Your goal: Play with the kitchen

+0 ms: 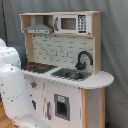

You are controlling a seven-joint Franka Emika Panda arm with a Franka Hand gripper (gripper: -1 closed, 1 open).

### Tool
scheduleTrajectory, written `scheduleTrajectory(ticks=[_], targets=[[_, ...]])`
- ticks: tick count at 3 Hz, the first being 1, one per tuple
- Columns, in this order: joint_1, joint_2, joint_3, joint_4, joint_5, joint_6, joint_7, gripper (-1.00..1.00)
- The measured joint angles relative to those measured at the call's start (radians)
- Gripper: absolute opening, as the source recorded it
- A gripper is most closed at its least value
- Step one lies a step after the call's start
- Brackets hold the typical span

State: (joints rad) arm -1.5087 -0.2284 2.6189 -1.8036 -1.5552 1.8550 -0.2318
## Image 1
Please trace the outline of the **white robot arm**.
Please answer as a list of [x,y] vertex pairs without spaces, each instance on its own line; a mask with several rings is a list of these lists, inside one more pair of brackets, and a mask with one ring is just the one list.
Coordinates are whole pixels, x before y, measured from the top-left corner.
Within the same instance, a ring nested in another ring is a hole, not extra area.
[[0,38],[0,94],[6,115],[19,128],[50,128],[48,120],[33,107],[22,72],[26,65],[26,52],[20,47],[8,47]]

